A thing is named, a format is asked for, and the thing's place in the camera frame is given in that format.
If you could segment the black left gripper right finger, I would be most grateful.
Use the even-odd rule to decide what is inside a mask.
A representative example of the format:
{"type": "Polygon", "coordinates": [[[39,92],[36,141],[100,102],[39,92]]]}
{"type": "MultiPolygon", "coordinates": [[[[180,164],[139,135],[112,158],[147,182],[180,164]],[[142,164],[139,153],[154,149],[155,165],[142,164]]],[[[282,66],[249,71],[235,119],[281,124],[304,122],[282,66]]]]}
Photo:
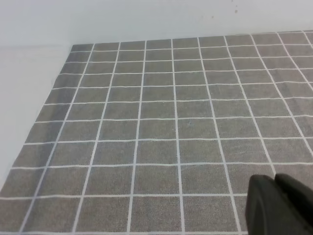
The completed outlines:
{"type": "Polygon", "coordinates": [[[289,211],[301,226],[299,235],[304,232],[313,234],[313,190],[299,180],[285,173],[277,173],[275,183],[283,192],[287,200],[289,211]]]}

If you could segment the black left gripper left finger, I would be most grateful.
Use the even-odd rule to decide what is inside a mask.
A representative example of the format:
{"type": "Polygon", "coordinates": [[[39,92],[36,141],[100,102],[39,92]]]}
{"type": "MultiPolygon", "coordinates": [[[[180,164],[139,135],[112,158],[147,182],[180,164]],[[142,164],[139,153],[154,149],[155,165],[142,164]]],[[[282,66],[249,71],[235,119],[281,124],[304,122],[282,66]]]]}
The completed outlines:
{"type": "Polygon", "coordinates": [[[283,192],[267,175],[250,177],[245,218],[249,235],[298,235],[302,231],[283,192]]]}

